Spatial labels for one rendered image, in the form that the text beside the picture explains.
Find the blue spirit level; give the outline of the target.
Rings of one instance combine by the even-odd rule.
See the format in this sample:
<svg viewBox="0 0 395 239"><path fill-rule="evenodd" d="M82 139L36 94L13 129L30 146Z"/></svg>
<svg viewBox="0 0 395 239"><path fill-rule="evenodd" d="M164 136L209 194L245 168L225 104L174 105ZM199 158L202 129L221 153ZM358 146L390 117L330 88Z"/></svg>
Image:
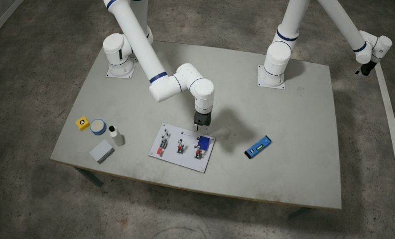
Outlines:
<svg viewBox="0 0 395 239"><path fill-rule="evenodd" d="M244 154L250 159L270 143L271 140L267 136L264 136L257 143L247 149Z"/></svg>

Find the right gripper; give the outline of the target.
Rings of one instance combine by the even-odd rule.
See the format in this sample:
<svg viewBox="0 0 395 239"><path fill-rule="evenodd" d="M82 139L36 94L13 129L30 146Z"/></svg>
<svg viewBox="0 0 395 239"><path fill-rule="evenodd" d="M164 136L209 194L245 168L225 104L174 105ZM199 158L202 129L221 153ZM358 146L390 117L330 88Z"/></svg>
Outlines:
<svg viewBox="0 0 395 239"><path fill-rule="evenodd" d="M195 105L195 109L196 109L196 113L194 115L194 124L196 126L196 131L198 130L198 125L206 125L206 134L208 133L208 128L210 126L211 123L211 112L213 109L213 105L211 108L207 109L207 110L201 110L199 108L197 108L197 106Z"/></svg>

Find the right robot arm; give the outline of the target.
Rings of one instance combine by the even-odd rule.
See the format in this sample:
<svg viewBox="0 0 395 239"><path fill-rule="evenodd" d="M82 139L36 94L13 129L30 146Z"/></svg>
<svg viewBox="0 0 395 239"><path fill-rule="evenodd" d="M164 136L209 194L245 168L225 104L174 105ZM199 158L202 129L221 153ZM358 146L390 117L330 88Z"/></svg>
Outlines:
<svg viewBox="0 0 395 239"><path fill-rule="evenodd" d="M207 110L212 107L214 85L204 79L192 64L183 64L176 74L167 75L151 46L153 36L147 25L148 0L104 0L104 3L124 33L111 34L103 42L113 76L123 77L133 70L134 63L129 55L135 53L152 85L149 90L158 103L189 89L197 108Z"/></svg>

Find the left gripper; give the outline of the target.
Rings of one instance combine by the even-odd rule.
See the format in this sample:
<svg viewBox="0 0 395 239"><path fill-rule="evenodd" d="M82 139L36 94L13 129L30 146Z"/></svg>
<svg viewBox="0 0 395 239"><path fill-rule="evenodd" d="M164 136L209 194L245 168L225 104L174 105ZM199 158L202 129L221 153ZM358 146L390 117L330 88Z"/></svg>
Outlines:
<svg viewBox="0 0 395 239"><path fill-rule="evenodd" d="M363 64L361 67L358 67L358 69L356 70L355 74L358 74L359 71L361 70L362 74L360 74L357 77L357 81L360 80L360 78L362 76L366 77L369 75L370 71L376 66L377 63L379 63L381 61L381 59L375 58L373 55L371 56L371 60L369 63L367 64Z"/></svg>

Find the white bottle with black cap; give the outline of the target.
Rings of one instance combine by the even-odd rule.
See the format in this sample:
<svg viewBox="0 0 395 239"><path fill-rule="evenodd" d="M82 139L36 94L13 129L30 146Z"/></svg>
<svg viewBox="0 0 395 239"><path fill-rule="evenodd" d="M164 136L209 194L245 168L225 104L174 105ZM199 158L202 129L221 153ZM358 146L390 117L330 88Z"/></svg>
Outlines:
<svg viewBox="0 0 395 239"><path fill-rule="evenodd" d="M114 140L115 144L117 146L122 146L123 144L123 138L120 135L119 131L117 130L117 128L115 126L110 126L109 127L110 130L110 136L112 137L112 139Z"/></svg>

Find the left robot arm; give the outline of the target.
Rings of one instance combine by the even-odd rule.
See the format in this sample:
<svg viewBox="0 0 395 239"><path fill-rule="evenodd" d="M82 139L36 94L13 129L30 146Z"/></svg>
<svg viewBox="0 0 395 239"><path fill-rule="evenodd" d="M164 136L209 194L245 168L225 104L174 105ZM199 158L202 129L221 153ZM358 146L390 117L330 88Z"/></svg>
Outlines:
<svg viewBox="0 0 395 239"><path fill-rule="evenodd" d="M317 0L342 33L356 54L356 60L367 64L371 55L382 59L392 46L386 37L380 38L358 31L338 0ZM277 28L272 44L267 50L264 65L259 71L260 81L269 87L278 87L284 81L284 71L299 36L299 27L310 0L290 0L282 24Z"/></svg>

